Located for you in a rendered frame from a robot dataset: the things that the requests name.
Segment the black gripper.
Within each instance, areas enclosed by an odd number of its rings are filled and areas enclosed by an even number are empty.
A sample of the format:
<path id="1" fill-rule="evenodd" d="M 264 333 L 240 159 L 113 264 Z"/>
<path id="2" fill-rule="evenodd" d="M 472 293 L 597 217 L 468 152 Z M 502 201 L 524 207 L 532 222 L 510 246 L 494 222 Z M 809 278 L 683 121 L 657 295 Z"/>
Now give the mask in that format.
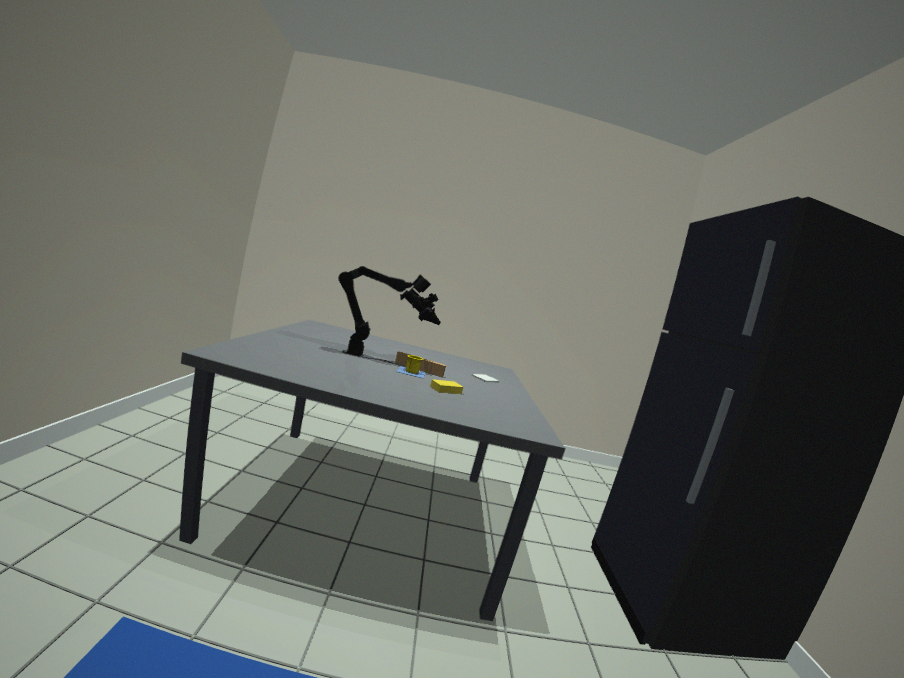
<path id="1" fill-rule="evenodd" d="M 440 325 L 440 320 L 435 314 L 435 305 L 430 303 L 427 307 L 422 301 L 422 297 L 419 296 L 412 304 L 413 308 L 415 308 L 419 312 L 419 319 L 422 321 L 423 319 L 434 324 Z M 434 307 L 432 309 L 432 307 Z"/>

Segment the olive yellow cup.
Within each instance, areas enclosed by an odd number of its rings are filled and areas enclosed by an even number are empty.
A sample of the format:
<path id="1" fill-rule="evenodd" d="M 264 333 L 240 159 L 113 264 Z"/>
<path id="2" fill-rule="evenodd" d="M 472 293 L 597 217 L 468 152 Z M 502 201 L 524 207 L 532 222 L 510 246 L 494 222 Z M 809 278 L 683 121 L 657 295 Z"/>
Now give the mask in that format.
<path id="1" fill-rule="evenodd" d="M 421 361 L 423 358 L 415 356 L 415 355 L 407 355 L 408 360 L 406 364 L 406 371 L 412 374 L 417 374 L 420 369 Z"/>

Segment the yellow rectangular block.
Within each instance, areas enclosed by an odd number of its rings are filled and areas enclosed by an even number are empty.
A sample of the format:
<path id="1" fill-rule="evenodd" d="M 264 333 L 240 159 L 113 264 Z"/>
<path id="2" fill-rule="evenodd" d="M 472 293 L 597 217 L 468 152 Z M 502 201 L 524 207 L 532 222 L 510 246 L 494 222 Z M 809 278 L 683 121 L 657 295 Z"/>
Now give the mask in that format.
<path id="1" fill-rule="evenodd" d="M 432 380 L 431 388 L 439 393 L 462 394 L 463 387 L 453 381 Z"/>

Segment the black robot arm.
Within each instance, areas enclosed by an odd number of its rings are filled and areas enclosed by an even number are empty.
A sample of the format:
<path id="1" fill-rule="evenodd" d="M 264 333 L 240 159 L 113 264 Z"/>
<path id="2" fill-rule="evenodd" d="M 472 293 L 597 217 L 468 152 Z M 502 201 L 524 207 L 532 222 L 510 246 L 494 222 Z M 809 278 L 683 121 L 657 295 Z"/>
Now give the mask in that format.
<path id="1" fill-rule="evenodd" d="M 361 356 L 364 351 L 364 342 L 363 340 L 367 339 L 370 335 L 370 327 L 369 322 L 365 322 L 359 305 L 356 299 L 353 282 L 354 279 L 359 276 L 366 276 L 381 283 L 386 283 L 396 291 L 402 292 L 406 288 L 410 288 L 414 285 L 409 291 L 406 290 L 403 294 L 400 294 L 400 300 L 405 298 L 410 304 L 412 304 L 420 295 L 413 289 L 415 288 L 419 293 L 424 292 L 431 284 L 425 279 L 421 274 L 411 283 L 405 282 L 405 280 L 400 278 L 391 278 L 380 274 L 376 271 L 366 268 L 365 266 L 360 266 L 359 268 L 352 270 L 350 272 L 341 272 L 338 276 L 338 280 L 343 287 L 344 291 L 347 294 L 348 304 L 350 306 L 354 321 L 355 321 L 355 331 L 349 340 L 348 349 L 346 354 Z M 438 301 L 436 294 L 429 294 L 429 297 L 422 297 L 422 301 L 424 304 L 429 306 L 430 303 Z M 427 306 L 427 307 L 428 307 Z"/>

